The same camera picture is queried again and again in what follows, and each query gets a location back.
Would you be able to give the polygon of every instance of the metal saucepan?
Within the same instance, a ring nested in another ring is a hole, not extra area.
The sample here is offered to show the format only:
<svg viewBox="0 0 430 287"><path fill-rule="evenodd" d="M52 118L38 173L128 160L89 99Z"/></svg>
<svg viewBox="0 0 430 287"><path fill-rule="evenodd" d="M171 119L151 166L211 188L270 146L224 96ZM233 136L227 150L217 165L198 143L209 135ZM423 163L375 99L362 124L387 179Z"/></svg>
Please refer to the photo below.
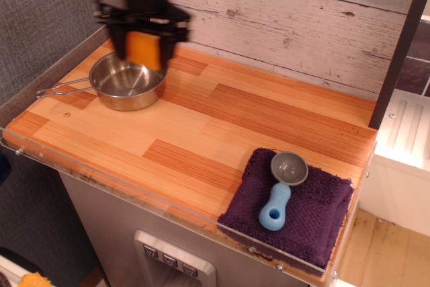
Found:
<svg viewBox="0 0 430 287"><path fill-rule="evenodd" d="M118 58L115 52L99 59L91 68L89 78L66 82L50 89L39 90L36 97L64 95L94 89L107 107L120 111L145 108L156 102L164 93L167 69L156 71L143 65ZM51 92L64 85L89 80L91 87L68 92Z"/></svg>

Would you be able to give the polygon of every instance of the control buttons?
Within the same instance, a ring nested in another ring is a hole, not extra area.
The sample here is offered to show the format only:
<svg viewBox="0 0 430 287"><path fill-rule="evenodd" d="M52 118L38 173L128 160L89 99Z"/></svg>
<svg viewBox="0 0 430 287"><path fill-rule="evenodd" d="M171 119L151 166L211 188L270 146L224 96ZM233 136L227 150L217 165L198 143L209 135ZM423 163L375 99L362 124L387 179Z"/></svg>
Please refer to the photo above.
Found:
<svg viewBox="0 0 430 287"><path fill-rule="evenodd" d="M193 277L197 277L197 269L191 267L190 265L187 265L186 263L182 264L182 270L187 275L190 275L190 276L193 276Z"/></svg>
<svg viewBox="0 0 430 287"><path fill-rule="evenodd" d="M159 257L159 254L158 254L157 250L155 250L154 248L151 248L151 247L149 247L147 245L143 245L143 248L145 249L145 253L148 256L150 256L152 258L158 258Z"/></svg>
<svg viewBox="0 0 430 287"><path fill-rule="evenodd" d="M163 259L164 259L165 264L170 265L171 267L174 267L174 268L177 267L176 259L171 257L170 255L163 254Z"/></svg>

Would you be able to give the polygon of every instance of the white wooden wall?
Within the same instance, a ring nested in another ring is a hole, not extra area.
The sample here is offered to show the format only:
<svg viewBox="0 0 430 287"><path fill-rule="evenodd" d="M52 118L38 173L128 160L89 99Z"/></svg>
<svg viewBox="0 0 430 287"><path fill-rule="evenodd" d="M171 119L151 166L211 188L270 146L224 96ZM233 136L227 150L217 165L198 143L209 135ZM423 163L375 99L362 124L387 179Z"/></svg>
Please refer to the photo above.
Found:
<svg viewBox="0 0 430 287"><path fill-rule="evenodd" d="M412 0L170 0L184 46L376 100Z"/></svg>

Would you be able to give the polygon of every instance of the gray fabric wall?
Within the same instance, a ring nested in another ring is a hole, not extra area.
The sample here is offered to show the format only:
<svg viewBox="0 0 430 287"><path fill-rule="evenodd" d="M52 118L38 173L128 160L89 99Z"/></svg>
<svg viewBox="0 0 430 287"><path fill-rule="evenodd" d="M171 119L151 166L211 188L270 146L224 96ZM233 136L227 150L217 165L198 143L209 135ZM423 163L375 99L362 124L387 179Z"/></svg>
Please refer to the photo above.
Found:
<svg viewBox="0 0 430 287"><path fill-rule="evenodd" d="M91 0L0 0L0 106L94 33ZM0 185L0 247L77 286L96 264L58 174L1 147L12 166Z"/></svg>

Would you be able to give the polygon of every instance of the purple towel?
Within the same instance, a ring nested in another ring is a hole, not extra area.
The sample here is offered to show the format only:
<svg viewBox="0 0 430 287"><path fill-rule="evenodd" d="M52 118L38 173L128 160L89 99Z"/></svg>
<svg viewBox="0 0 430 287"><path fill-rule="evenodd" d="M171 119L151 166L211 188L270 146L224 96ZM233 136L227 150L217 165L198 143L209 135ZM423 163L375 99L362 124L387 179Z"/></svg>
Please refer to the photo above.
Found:
<svg viewBox="0 0 430 287"><path fill-rule="evenodd" d="M309 166L306 181L291 187L285 225L278 231L269 231L261 226L258 216L270 197L272 186L277 183L270 171L274 155L276 152L269 149L254 151L241 186L227 212L218 221L308 263L326 268L351 200L351 180Z"/></svg>

